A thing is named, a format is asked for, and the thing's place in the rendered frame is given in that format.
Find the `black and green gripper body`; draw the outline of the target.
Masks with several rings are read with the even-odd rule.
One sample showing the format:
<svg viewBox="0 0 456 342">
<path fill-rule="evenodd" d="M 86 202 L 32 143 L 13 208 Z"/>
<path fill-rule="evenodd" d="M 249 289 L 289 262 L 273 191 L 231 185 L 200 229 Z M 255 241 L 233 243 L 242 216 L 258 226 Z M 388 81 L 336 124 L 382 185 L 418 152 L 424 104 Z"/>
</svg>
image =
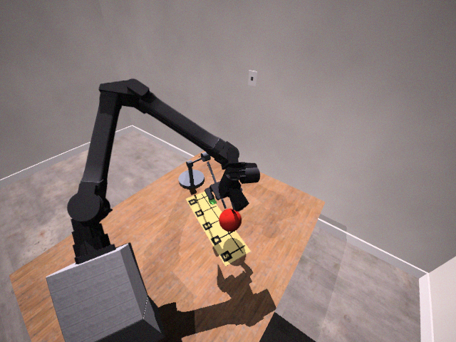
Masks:
<svg viewBox="0 0 456 342">
<path fill-rule="evenodd" d="M 207 194 L 207 196 L 209 197 L 210 200 L 211 200 L 211 199 L 214 199 L 214 195 L 212 194 L 212 192 L 215 194 L 215 197 L 216 197 L 216 199 L 217 199 L 218 201 L 219 201 L 220 199 L 222 199 L 222 196 L 221 196 L 221 194 L 219 193 L 219 189 L 220 189 L 221 184 L 223 184 L 222 179 L 221 179 L 219 182 L 216 182 L 216 183 L 210 185 L 208 188 L 205 189 L 205 192 L 206 192 L 206 194 Z M 224 184 L 223 184 L 223 185 L 224 185 Z M 227 188 L 233 188 L 233 187 L 235 187 L 236 185 L 233 186 L 233 187 L 228 187 L 228 186 L 226 186 L 226 185 L 224 185 L 224 186 L 227 187 Z"/>
</svg>

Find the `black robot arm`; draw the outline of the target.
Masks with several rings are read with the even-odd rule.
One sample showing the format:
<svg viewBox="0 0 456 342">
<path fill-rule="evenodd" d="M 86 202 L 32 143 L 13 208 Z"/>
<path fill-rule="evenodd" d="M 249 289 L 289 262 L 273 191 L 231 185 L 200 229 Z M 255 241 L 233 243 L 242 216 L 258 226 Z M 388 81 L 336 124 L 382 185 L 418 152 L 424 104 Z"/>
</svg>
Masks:
<svg viewBox="0 0 456 342">
<path fill-rule="evenodd" d="M 242 184 L 258 182 L 260 171 L 256 163 L 239 162 L 239 151 L 235 146 L 209 133 L 161 101 L 146 85 L 134 78 L 101 83 L 99 91 L 100 102 L 85 170 L 78 193 L 69 199 L 67 205 L 68 214 L 72 218 L 76 264 L 116 250 L 115 244 L 110 245 L 108 234 L 104 233 L 102 223 L 99 222 L 113 211 L 105 196 L 115 130 L 122 105 L 151 115 L 202 148 L 225 170 L 222 176 L 223 184 L 228 187 L 236 185 L 227 188 L 221 184 L 219 193 L 222 198 L 231 196 L 229 198 L 232 208 L 236 212 L 249 204 L 240 190 L 239 180 Z"/>
</svg>

